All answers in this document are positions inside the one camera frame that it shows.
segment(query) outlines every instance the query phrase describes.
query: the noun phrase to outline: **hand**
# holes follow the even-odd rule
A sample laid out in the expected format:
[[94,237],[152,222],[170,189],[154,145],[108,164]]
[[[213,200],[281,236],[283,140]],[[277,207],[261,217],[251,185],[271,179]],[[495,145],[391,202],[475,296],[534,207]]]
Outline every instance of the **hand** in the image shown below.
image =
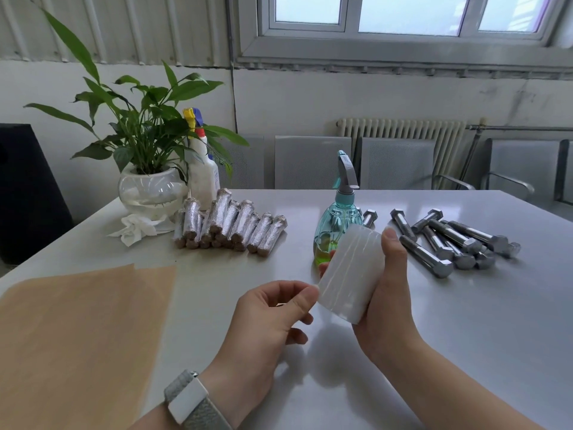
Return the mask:
[[[353,325],[362,351],[381,370],[386,362],[394,362],[402,351],[422,341],[412,318],[408,254],[392,228],[382,233],[382,250],[386,256],[384,272],[364,317]],[[319,265],[320,276],[327,267],[327,262]]]
[[293,328],[312,323],[308,313],[318,288],[298,281],[275,281],[248,291],[237,302],[219,352],[199,380],[209,398],[233,428],[260,404],[273,383],[286,344],[305,344],[308,337]]

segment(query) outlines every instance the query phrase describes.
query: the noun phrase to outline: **teal spray bottle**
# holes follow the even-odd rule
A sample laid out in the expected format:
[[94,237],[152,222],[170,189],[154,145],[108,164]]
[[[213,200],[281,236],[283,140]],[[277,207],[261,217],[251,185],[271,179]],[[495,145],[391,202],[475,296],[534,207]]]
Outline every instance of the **teal spray bottle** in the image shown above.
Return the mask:
[[316,265],[330,261],[330,252],[338,247],[340,237],[350,224],[362,225],[362,215],[354,205],[354,190],[360,187],[352,161],[344,151],[338,151],[338,173],[335,201],[320,218],[315,232],[312,248]]

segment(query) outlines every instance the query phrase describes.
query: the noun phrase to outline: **hex bolt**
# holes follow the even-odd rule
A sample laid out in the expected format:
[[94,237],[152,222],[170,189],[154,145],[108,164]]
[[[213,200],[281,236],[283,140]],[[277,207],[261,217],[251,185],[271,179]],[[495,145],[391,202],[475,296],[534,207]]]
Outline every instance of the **hex bolt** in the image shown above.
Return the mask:
[[508,248],[500,252],[500,255],[507,259],[512,259],[517,256],[517,254],[521,251],[521,245],[519,243],[509,243]]
[[469,253],[462,252],[458,246],[449,240],[445,240],[446,245],[454,251],[454,264],[460,270],[469,270],[476,265],[476,259]]
[[408,249],[414,257],[416,257],[432,274],[436,277],[443,279],[448,277],[454,271],[454,264],[448,260],[441,260],[435,257],[432,253],[421,247],[413,239],[400,236],[400,243]]
[[496,258],[491,251],[480,251],[476,253],[476,267],[479,270],[487,270],[495,265]]
[[435,255],[441,260],[451,261],[454,259],[454,251],[452,248],[448,247],[442,240],[442,238],[434,232],[429,226],[424,227],[422,234],[427,238],[434,249]]
[[364,213],[364,219],[362,221],[362,225],[371,228],[376,219],[378,218],[378,213],[375,210],[366,210]]
[[428,222],[432,219],[440,220],[443,217],[442,210],[438,210],[436,208],[431,209],[428,211],[428,215],[423,219],[418,220],[413,226],[412,231],[419,234],[422,230],[427,226]]
[[455,222],[452,220],[448,222],[448,225],[450,225],[456,231],[462,232],[464,235],[483,241],[487,248],[495,253],[505,252],[509,249],[509,241],[507,237],[503,235],[486,234],[485,232],[478,231],[477,229],[471,228],[468,225],[464,225],[463,223]]
[[410,227],[410,225],[406,221],[406,217],[404,215],[403,210],[393,209],[390,212],[390,216],[392,217],[392,220],[394,220],[396,222],[396,224],[398,225],[398,228],[400,228],[400,231],[402,231],[402,234],[404,234],[408,238],[413,239],[414,241],[418,240],[418,237],[416,237],[416,234],[414,234],[414,232],[412,231],[412,228]]
[[438,222],[437,220],[431,219],[428,222],[428,226],[430,226],[434,231],[438,231],[441,235],[456,243],[462,252],[474,255],[481,250],[481,241],[478,241],[475,238],[466,237],[465,235],[460,234],[458,231],[455,231],[449,225],[445,225],[441,222]]

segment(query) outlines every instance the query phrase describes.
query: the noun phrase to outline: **foil-wrapped roll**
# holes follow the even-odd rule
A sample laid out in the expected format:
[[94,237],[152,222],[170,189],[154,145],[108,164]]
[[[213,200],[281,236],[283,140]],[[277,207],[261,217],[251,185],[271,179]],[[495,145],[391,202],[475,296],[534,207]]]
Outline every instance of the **foil-wrapped roll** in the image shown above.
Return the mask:
[[225,219],[223,220],[223,229],[217,234],[217,241],[224,243],[229,239],[229,234],[231,233],[231,228],[235,223],[237,214],[239,213],[239,202],[231,200],[227,211],[225,212]]
[[231,241],[233,243],[241,243],[245,236],[245,231],[247,230],[247,223],[249,218],[254,213],[253,201],[242,201],[241,208],[239,209],[239,214],[231,230]]
[[[203,226],[204,214],[199,213],[197,215],[197,229],[201,229]],[[199,247],[199,242],[201,241],[201,233],[197,233],[194,239],[188,239],[186,246],[188,249],[197,249]]]
[[211,247],[212,235],[209,232],[209,228],[216,209],[217,201],[211,201],[211,207],[205,212],[205,219],[203,220],[203,226],[201,226],[201,243],[209,243],[207,247]]
[[183,204],[185,208],[185,220],[183,222],[183,236],[194,239],[199,232],[197,229],[197,217],[199,216],[199,201],[195,198],[187,198]]
[[223,222],[225,221],[225,213],[231,200],[231,192],[226,188],[220,188],[217,191],[217,207],[213,214],[211,223],[209,224],[209,232],[211,234],[218,234],[223,230]]
[[243,241],[235,243],[233,246],[236,251],[245,252],[247,249],[247,242],[249,241],[251,235],[253,235],[254,229],[257,227],[260,220],[261,216],[259,216],[257,213],[251,214],[251,217],[249,217],[249,221],[247,222],[247,228],[245,229]]
[[257,253],[260,256],[268,256],[270,251],[275,247],[280,234],[288,226],[287,218],[284,216],[276,216],[273,220],[273,224],[270,225],[267,235],[265,235],[265,240],[259,246]]
[[178,249],[185,247],[186,239],[183,236],[183,222],[185,222],[185,209],[182,208],[175,213],[175,230],[173,231],[173,243]]
[[270,213],[265,213],[261,216],[257,227],[254,229],[253,234],[250,237],[250,241],[247,244],[247,250],[250,253],[256,253],[259,245],[262,244],[270,225],[273,223],[273,215]]

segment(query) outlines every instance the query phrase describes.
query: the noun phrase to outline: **brown paper sheet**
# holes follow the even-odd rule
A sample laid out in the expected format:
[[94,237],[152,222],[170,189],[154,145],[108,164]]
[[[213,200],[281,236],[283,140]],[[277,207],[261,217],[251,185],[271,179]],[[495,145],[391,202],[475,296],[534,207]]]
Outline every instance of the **brown paper sheet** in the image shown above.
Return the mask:
[[20,282],[0,299],[0,428],[127,428],[139,415],[175,266]]

